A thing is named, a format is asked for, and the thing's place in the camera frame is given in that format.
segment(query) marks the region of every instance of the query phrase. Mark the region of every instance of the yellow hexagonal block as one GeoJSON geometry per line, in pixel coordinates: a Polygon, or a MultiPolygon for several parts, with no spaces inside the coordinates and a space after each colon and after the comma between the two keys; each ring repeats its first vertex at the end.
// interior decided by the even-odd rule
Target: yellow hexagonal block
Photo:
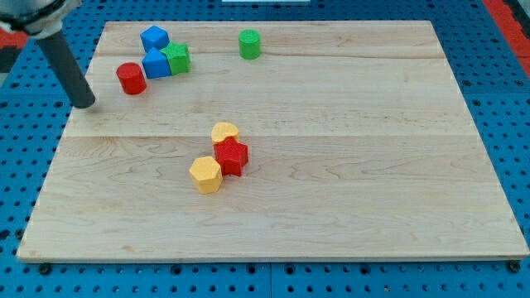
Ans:
{"type": "Polygon", "coordinates": [[[212,156],[195,159],[190,168],[190,175],[193,185],[201,194],[216,192],[223,182],[221,165],[212,156]]]}
{"type": "Polygon", "coordinates": [[[212,142],[219,144],[227,137],[234,137],[239,142],[239,129],[232,123],[216,123],[212,129],[212,142]]]}

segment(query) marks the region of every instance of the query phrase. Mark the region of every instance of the red cylinder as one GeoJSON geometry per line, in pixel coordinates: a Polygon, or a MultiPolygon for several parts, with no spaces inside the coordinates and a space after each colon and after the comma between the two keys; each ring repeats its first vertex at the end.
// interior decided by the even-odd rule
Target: red cylinder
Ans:
{"type": "Polygon", "coordinates": [[[140,94],[147,87],[142,68],[136,63],[128,62],[120,65],[116,75],[126,94],[140,94]]]}

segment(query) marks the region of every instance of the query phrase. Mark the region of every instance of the green cube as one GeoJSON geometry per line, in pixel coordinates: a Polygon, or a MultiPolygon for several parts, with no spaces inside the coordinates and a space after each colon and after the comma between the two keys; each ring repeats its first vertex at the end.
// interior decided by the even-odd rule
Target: green cube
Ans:
{"type": "Polygon", "coordinates": [[[171,75],[190,72],[190,52],[187,44],[176,44],[173,41],[160,50],[169,62],[171,75]]]}

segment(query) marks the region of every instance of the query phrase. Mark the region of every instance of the wood grain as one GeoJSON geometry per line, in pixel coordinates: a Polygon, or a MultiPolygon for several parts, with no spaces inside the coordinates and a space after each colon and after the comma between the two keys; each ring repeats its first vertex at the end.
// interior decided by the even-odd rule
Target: wood grain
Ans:
{"type": "Polygon", "coordinates": [[[352,262],[529,254],[429,22],[163,22],[192,71],[120,92],[152,23],[110,22],[18,249],[24,262],[352,262]],[[262,34],[239,59],[237,35],[262,34]],[[216,122],[243,177],[199,194],[216,122]]]}

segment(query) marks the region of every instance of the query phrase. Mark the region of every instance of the building block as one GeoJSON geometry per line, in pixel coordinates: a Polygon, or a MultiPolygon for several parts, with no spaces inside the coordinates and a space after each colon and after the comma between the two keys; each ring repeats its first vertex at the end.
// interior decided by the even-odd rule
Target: building block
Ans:
{"type": "Polygon", "coordinates": [[[201,194],[210,194],[219,190],[223,182],[221,165],[212,157],[195,159],[190,168],[193,185],[201,194]]]}
{"type": "Polygon", "coordinates": [[[147,87],[142,68],[136,63],[128,62],[120,65],[116,75],[126,94],[140,94],[147,87]]]}
{"type": "Polygon", "coordinates": [[[221,165],[223,175],[241,176],[243,167],[248,163],[248,147],[227,137],[224,142],[214,144],[215,159],[221,165]]]}
{"type": "Polygon", "coordinates": [[[161,50],[169,44],[169,36],[164,29],[157,26],[151,26],[140,34],[142,39],[143,49],[149,52],[152,48],[161,50]]]}
{"type": "Polygon", "coordinates": [[[221,143],[227,137],[234,137],[239,142],[239,129],[232,123],[216,123],[211,135],[214,144],[221,143]]]}
{"type": "Polygon", "coordinates": [[[239,33],[239,55],[246,60],[254,60],[261,55],[261,36],[251,29],[239,33]]]}
{"type": "Polygon", "coordinates": [[[166,57],[157,49],[152,48],[142,60],[143,69],[148,79],[171,76],[166,57]]]}
{"type": "Polygon", "coordinates": [[[160,52],[166,56],[172,75],[190,71],[191,59],[187,44],[176,44],[170,41],[160,52]]]}

